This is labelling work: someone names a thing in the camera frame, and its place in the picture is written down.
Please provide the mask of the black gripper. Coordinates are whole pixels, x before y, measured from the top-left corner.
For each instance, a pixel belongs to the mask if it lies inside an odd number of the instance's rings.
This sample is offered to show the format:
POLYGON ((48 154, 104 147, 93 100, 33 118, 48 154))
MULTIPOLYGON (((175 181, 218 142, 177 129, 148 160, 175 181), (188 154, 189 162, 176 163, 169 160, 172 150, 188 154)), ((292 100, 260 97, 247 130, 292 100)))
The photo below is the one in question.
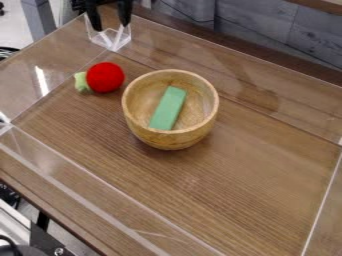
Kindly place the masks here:
POLYGON ((127 26, 131 22, 133 0, 71 0, 71 7, 73 9, 85 8, 92 28, 97 32, 103 30, 97 6, 109 3, 115 3, 117 5, 119 20, 121 25, 127 26))

